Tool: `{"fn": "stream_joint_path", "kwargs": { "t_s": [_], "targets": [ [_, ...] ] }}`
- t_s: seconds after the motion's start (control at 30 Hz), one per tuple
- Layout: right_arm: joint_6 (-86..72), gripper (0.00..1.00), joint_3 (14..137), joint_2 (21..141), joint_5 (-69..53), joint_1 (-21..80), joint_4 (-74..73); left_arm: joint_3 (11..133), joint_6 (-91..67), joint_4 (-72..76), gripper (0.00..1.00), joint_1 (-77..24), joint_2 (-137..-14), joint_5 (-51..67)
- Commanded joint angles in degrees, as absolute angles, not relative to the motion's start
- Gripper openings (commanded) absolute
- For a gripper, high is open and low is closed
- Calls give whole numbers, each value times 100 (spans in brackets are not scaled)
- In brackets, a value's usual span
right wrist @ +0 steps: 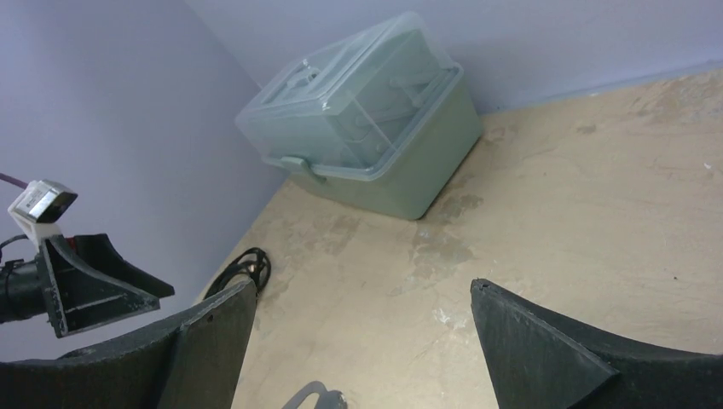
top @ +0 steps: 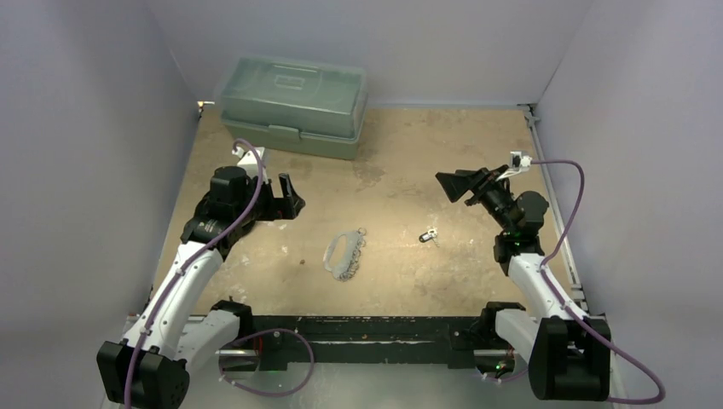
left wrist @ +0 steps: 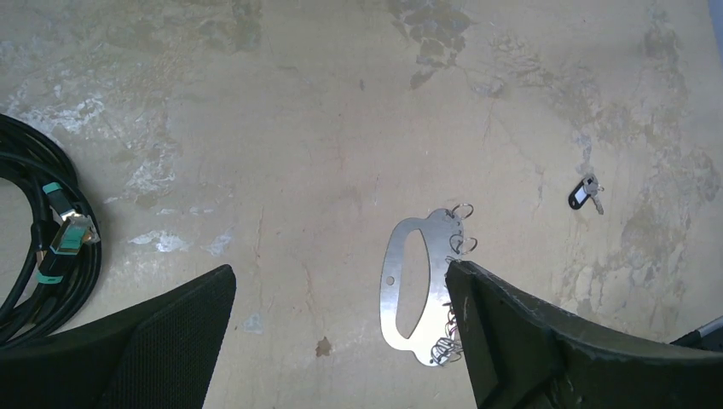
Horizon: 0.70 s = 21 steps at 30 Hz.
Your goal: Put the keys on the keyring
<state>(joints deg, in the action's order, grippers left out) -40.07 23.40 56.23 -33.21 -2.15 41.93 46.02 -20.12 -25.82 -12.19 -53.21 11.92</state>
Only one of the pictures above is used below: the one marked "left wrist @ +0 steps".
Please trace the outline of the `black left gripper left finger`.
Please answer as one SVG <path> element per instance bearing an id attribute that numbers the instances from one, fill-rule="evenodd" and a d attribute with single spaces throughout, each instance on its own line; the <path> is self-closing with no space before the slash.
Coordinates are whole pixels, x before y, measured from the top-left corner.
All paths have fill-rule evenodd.
<path id="1" fill-rule="evenodd" d="M 3 408 L 201 408 L 236 291 L 222 265 L 165 294 L 1 353 Z"/>

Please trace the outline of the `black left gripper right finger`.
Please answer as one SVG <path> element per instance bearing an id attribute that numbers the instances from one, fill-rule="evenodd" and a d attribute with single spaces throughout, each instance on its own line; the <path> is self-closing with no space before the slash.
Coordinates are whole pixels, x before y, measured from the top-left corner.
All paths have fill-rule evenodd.
<path id="1" fill-rule="evenodd" d="M 446 283 L 479 408 L 722 405 L 721 320 L 662 343 L 583 319 L 474 262 L 452 262 Z"/>

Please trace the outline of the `key with black tag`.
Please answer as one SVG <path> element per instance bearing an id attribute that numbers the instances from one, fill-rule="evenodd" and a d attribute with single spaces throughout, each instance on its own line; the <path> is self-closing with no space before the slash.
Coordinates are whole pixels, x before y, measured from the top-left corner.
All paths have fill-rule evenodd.
<path id="1" fill-rule="evenodd" d="M 587 201 L 592 201 L 597 212 L 602 216 L 604 214 L 604 206 L 599 199 L 599 194 L 603 191 L 604 187 L 599 183 L 597 176 L 593 173 L 588 173 L 582 177 L 581 181 L 568 196 L 568 205 L 572 210 L 579 210 Z"/>

